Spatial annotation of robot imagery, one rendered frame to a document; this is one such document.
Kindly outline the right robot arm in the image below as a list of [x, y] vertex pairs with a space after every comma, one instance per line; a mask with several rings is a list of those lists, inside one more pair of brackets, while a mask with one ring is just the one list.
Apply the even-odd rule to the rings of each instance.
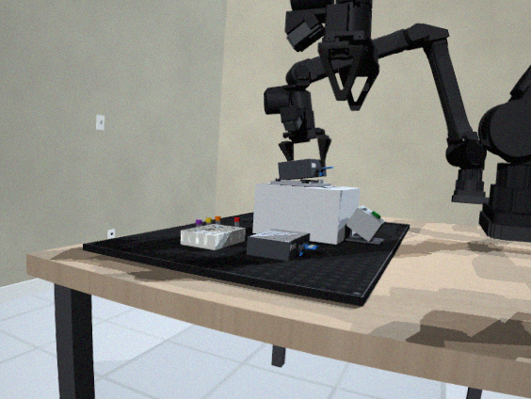
[[[479, 140], [478, 134], [473, 132], [467, 119], [448, 51], [448, 37], [450, 37], [449, 32], [445, 28], [414, 24], [406, 30], [400, 29], [372, 41], [378, 49], [378, 59], [401, 53], [406, 49], [408, 51], [423, 47], [446, 121], [448, 131], [446, 160], [451, 166], [462, 168], [459, 169], [456, 181], [456, 189], [462, 190], [455, 189], [454, 195], [485, 197], [486, 192], [476, 191], [484, 191], [482, 170], [487, 150], [475, 144], [475, 141]], [[311, 92], [306, 88], [311, 83], [326, 77], [328, 76], [319, 56], [295, 63], [285, 76], [287, 85], [265, 90], [265, 114], [281, 114], [284, 129], [288, 132], [315, 128]]]

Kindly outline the white tube rack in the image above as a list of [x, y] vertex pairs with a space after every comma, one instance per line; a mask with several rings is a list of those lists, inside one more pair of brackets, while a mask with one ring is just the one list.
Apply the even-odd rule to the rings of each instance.
[[201, 231], [196, 228], [181, 230], [181, 245], [201, 247], [217, 250], [245, 241], [246, 228], [235, 229], [233, 226], [211, 224], [211, 230], [201, 226]]

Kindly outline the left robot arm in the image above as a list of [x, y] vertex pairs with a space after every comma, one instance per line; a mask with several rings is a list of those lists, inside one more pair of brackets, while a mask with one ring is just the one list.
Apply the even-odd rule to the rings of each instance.
[[[334, 1], [290, 0], [285, 33], [294, 50], [304, 51], [325, 32], [348, 31], [347, 2], [354, 2], [354, 8], [360, 3], [373, 6], [373, 0]], [[531, 65], [509, 94], [514, 102], [491, 108], [478, 125], [475, 144], [507, 162], [497, 163], [496, 182], [483, 212], [494, 224], [531, 227]]]

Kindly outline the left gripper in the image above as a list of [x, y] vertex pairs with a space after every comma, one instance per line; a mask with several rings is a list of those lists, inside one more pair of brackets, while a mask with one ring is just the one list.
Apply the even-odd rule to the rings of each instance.
[[[359, 111], [379, 74], [378, 49], [371, 39], [372, 9], [370, 6], [360, 3], [358, 8], [354, 8], [354, 2], [347, 3], [349, 3], [348, 31], [362, 32], [324, 33], [324, 38], [322, 38], [324, 42], [318, 42], [317, 51], [330, 80], [335, 99], [337, 101], [347, 100], [351, 111]], [[333, 59], [353, 59], [350, 68], [338, 68], [343, 89], [340, 89], [331, 65]], [[357, 102], [354, 102], [350, 90], [356, 77], [368, 78]]]

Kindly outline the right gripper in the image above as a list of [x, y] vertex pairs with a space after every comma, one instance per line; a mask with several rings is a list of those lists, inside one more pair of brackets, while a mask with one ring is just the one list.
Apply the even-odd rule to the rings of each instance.
[[[282, 153], [284, 154], [287, 161], [294, 161], [294, 144], [310, 142], [310, 139], [317, 138], [321, 165], [322, 167], [325, 166], [326, 156], [327, 156], [327, 153], [330, 147], [331, 139], [330, 139], [330, 136], [327, 136], [325, 134], [324, 129], [317, 127], [317, 128], [282, 133], [282, 135], [283, 135], [283, 138], [289, 137], [289, 139], [292, 140], [292, 141], [282, 141], [281, 143], [279, 143], [279, 147], [282, 150]], [[325, 146], [325, 143], [326, 143], [326, 146]], [[287, 149], [288, 149], [288, 152], [287, 152]], [[325, 150], [324, 154], [323, 154], [323, 150]]]

